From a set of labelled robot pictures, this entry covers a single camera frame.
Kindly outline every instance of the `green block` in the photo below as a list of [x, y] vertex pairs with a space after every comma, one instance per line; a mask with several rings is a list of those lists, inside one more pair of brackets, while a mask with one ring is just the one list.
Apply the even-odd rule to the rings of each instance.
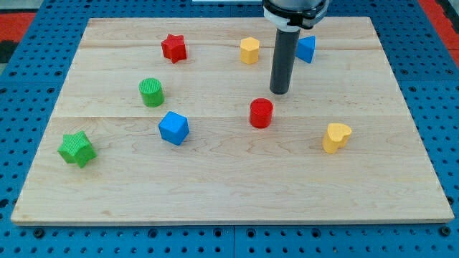
[[84, 131], [73, 135], [64, 135], [62, 145], [57, 149], [66, 163], [76, 163], [83, 168], [97, 154]]
[[142, 95], [143, 104], [147, 107], [158, 107], [164, 102], [163, 89], [161, 82], [155, 78], [148, 78], [141, 81], [138, 89]]

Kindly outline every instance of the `green cylinder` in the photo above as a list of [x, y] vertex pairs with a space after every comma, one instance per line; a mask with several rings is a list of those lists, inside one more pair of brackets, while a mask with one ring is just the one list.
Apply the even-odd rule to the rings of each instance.
[[141, 81], [138, 89], [142, 95], [143, 104], [147, 107], [158, 107], [164, 102], [161, 82], [155, 78], [148, 78]]

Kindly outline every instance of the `black cylindrical rod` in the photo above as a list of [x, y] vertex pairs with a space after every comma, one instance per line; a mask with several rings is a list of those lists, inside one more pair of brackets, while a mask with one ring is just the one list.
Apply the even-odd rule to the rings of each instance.
[[270, 83], [270, 90], [274, 94], [285, 94], [288, 91], [299, 37], [300, 30], [284, 32], [278, 29], [275, 35]]

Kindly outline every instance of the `red cylinder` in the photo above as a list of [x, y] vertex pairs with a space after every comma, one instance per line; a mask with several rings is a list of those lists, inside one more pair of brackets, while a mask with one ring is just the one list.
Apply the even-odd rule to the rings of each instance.
[[250, 124], [255, 128], [266, 128], [271, 124], [273, 104], [265, 98], [253, 100], [250, 104]]

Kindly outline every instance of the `blue pegboard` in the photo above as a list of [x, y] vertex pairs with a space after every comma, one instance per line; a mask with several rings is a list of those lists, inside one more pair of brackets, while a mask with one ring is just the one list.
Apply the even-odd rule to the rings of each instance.
[[[333, 0], [329, 14], [372, 18], [457, 214], [459, 71], [420, 6], [414, 0]], [[151, 16], [262, 16], [262, 9], [191, 0], [45, 0], [0, 77], [0, 257], [457, 256], [457, 219], [381, 226], [14, 226], [9, 217], [88, 19]]]

